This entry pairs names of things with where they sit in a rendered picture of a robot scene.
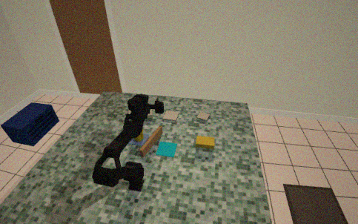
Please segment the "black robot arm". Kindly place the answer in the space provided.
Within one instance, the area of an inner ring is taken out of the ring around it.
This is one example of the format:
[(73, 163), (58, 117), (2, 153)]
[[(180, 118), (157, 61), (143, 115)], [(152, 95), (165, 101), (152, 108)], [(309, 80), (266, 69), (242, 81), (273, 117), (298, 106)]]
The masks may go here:
[[(143, 122), (146, 114), (143, 108), (148, 108), (148, 95), (136, 94), (130, 99), (131, 114), (127, 114), (123, 131), (103, 150), (103, 155), (97, 160), (93, 169), (93, 183), (115, 187), (120, 179), (129, 181), (128, 188), (134, 191), (141, 191), (144, 182), (144, 168), (141, 163), (127, 162), (121, 167), (119, 157), (125, 146), (142, 132)], [(129, 121), (132, 119), (132, 122)], [(116, 168), (103, 168), (102, 163), (110, 157), (114, 158)]]

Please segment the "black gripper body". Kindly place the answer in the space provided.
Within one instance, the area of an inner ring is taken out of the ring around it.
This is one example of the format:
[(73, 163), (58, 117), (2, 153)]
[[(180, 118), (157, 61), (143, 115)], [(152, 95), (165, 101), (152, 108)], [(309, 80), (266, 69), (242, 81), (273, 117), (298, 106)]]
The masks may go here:
[[(131, 111), (129, 101), (130, 101), (130, 99), (127, 101), (127, 104), (128, 104), (129, 110)], [(164, 113), (164, 103), (163, 102), (155, 102), (155, 105), (149, 104), (147, 109), (143, 108), (143, 110), (146, 114), (146, 119), (147, 119), (147, 115), (150, 113), (150, 109), (154, 109), (155, 113)]]

